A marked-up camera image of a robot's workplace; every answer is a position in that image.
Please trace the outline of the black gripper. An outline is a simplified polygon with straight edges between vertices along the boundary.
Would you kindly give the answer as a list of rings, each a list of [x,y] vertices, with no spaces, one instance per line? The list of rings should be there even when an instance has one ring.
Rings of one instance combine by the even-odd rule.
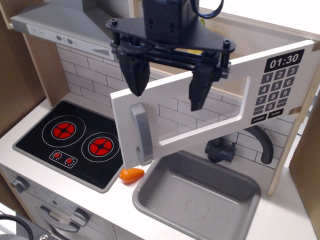
[[[210,13],[200,11],[198,0],[144,0],[143,16],[112,18],[106,28],[112,32],[111,47],[130,91],[137,97],[145,90],[150,77],[150,62],[192,70],[188,97],[191,111],[201,110],[212,87],[230,72],[230,54],[236,44],[206,27],[201,46],[186,37],[188,28],[199,19],[212,19],[221,12],[224,1]],[[187,49],[202,50],[201,55]]]

